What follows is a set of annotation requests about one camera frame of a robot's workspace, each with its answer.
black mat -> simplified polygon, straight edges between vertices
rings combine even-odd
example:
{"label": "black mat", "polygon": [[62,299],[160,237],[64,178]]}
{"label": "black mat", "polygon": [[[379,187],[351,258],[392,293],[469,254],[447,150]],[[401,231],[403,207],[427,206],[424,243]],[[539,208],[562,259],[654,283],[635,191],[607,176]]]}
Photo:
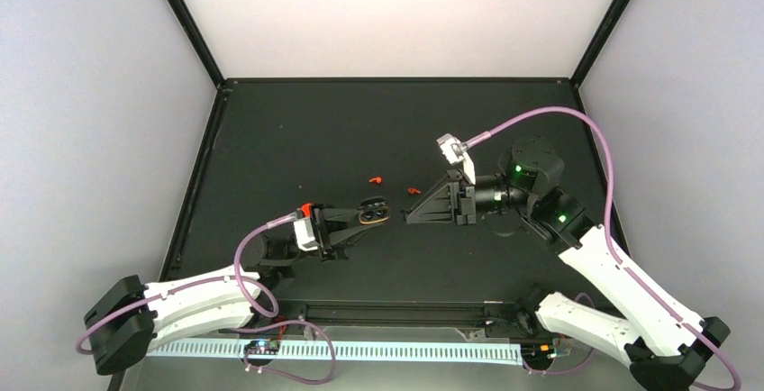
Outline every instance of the black mat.
{"label": "black mat", "polygon": [[[253,228],[305,202],[354,207],[386,196],[397,213],[449,168],[435,140],[462,140],[527,110],[576,107],[569,83],[485,80],[245,81],[232,85],[177,277],[230,265]],[[604,190],[583,124],[561,114],[522,123],[470,151],[477,173],[514,139],[547,137],[565,160],[562,187],[602,219]],[[372,177],[383,177],[371,185]],[[510,230],[515,220],[491,220]],[[568,296],[585,279],[528,236],[499,238],[482,223],[406,226],[395,218],[348,250],[350,260],[304,260],[281,299],[482,302],[514,300],[532,282]]]}

black table surface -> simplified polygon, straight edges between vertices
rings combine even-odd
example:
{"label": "black table surface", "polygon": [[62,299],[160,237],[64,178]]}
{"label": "black table surface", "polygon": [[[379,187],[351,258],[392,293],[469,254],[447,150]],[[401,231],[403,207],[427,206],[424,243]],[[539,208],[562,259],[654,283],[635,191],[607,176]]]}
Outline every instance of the black table surface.
{"label": "black table surface", "polygon": [[[577,272],[525,233],[509,238],[476,226],[406,225],[398,211],[450,166],[435,140],[467,140],[533,108],[577,107],[567,80],[322,79],[238,80],[200,187],[176,277],[232,263],[240,239],[306,202],[355,207],[386,196],[394,218],[348,250],[350,260],[306,259],[277,291],[290,300],[386,302],[513,301],[533,283],[567,296],[588,292],[610,304]],[[542,135],[565,161],[561,186],[602,221],[605,192],[586,127],[547,114],[470,151],[477,173],[498,171],[514,140]],[[382,177],[381,185],[370,184]],[[490,217],[508,232],[515,217]],[[283,229],[287,234],[289,228]]]}

orange object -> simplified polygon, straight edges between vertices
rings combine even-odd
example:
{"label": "orange object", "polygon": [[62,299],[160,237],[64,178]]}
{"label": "orange object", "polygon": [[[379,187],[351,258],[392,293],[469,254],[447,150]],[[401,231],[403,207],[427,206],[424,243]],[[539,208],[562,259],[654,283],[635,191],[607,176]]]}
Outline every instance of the orange object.
{"label": "orange object", "polygon": [[310,207],[311,206],[313,206],[313,204],[305,204],[305,205],[300,206],[300,211],[303,212],[303,216],[305,216],[305,217],[310,217],[311,216],[311,214],[310,214]]}

white backdrop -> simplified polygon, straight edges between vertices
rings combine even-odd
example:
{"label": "white backdrop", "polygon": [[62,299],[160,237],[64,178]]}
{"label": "white backdrop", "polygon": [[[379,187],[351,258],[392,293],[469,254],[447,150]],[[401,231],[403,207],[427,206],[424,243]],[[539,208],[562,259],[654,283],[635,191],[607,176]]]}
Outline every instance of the white backdrop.
{"label": "white backdrop", "polygon": [[611,0],[186,0],[225,77],[569,77]]}

white wall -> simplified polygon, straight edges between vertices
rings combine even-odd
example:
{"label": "white wall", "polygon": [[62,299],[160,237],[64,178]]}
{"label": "white wall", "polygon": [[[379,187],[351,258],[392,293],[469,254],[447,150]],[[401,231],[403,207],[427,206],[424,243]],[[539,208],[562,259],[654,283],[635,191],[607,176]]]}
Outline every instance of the white wall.
{"label": "white wall", "polygon": [[165,0],[0,0],[0,388],[105,389],[74,342],[154,279],[214,89]]}
{"label": "white wall", "polygon": [[634,257],[732,327],[745,389],[764,389],[763,35],[764,0],[632,0],[582,89]]}
{"label": "white wall", "polygon": [[568,77],[611,0],[186,0],[226,77]]}

